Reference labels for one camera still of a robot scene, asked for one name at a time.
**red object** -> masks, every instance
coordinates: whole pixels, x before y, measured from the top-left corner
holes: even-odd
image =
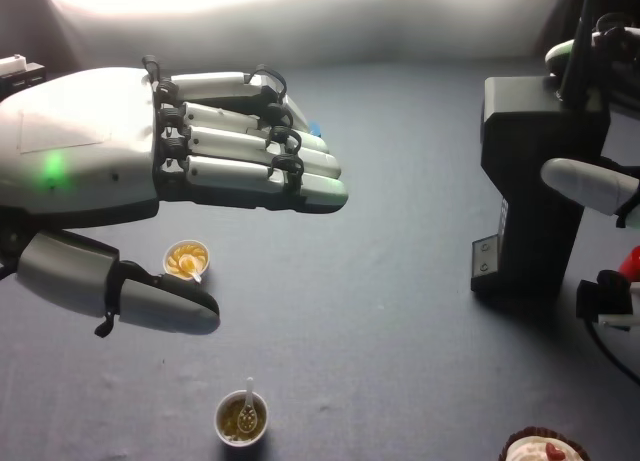
[[[547,443],[546,451],[549,461],[562,461],[566,459],[565,454],[551,443]]]
[[[630,283],[640,281],[640,246],[633,248],[633,251],[629,253],[629,256],[627,256],[627,259],[620,265],[618,271],[627,278]]]

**white cup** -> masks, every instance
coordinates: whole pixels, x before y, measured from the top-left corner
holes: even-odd
[[[223,443],[232,446],[234,448],[246,448],[247,446],[252,446],[256,444],[260,439],[264,436],[264,433],[267,431],[267,426],[269,425],[269,408],[267,407],[267,403],[264,401],[262,396],[258,393],[253,393],[253,403],[256,407],[261,407],[264,410],[265,420],[264,426],[262,427],[262,431],[259,433],[255,433],[254,437],[249,439],[248,441],[230,441],[227,437],[222,433],[221,425],[222,425],[222,415],[225,413],[227,408],[231,403],[237,400],[244,400],[247,392],[243,389],[241,391],[234,391],[231,394],[228,394],[224,397],[220,404],[216,408],[216,418],[215,418],[215,427],[216,433],[218,437],[222,440]]]
[[[204,278],[204,275],[207,272],[207,269],[209,268],[209,261],[211,259],[211,256],[209,255],[209,248],[207,248],[200,241],[194,241],[192,239],[185,239],[183,241],[179,241],[176,244],[174,244],[173,246],[171,246],[169,249],[167,249],[167,252],[164,253],[164,257],[162,258],[162,265],[164,267],[164,272],[167,273],[167,274],[170,274],[172,276],[176,276],[177,278],[180,278],[180,279],[186,279],[187,281],[191,281],[193,279],[193,276],[182,276],[180,274],[172,273],[171,271],[169,271],[169,265],[167,263],[169,261],[169,256],[171,256],[171,254],[176,249],[178,249],[178,248],[180,248],[182,246],[186,246],[187,244],[191,244],[193,246],[198,246],[199,248],[202,248],[203,251],[205,252],[205,254],[207,255],[207,262],[202,267],[202,269],[200,271],[198,271],[198,274],[200,275],[200,277]]]

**spoon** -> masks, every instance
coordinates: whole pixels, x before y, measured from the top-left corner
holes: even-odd
[[[196,267],[196,261],[193,256],[190,254],[183,254],[180,256],[178,266],[180,266],[180,269],[183,271],[189,273],[191,277],[196,280],[196,283],[202,283],[202,277],[198,274],[198,268]]]
[[[238,415],[238,429],[249,434],[258,425],[258,413],[253,407],[253,378],[247,378],[247,396],[244,398],[244,408]]]

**white robotic hand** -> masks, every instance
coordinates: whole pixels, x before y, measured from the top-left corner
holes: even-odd
[[[551,159],[540,174],[545,184],[567,198],[609,216],[618,215],[618,227],[640,228],[640,170],[601,160],[603,166]]]
[[[143,64],[79,72],[0,103],[0,278],[17,271],[45,299],[106,316],[100,336],[116,314],[211,332],[211,296],[60,230],[150,218],[160,200],[329,213],[347,192],[278,73],[164,78],[153,57]]]

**gray table surface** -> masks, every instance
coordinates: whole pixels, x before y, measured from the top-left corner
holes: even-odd
[[[0,283],[0,458],[494,460],[543,425],[595,460],[637,460],[640,391],[573,316],[582,278],[640,239],[584,216],[551,314],[487,307],[469,290],[471,242],[500,196],[479,165],[483,81],[538,64],[376,65],[285,72],[341,162],[333,215],[163,203],[151,220],[83,230],[158,272],[171,243],[212,254],[222,325],[189,337],[62,310]],[[640,164],[637,121],[613,116],[605,154]],[[606,333],[640,370],[635,333]],[[268,436],[225,449],[213,412],[253,376]]]

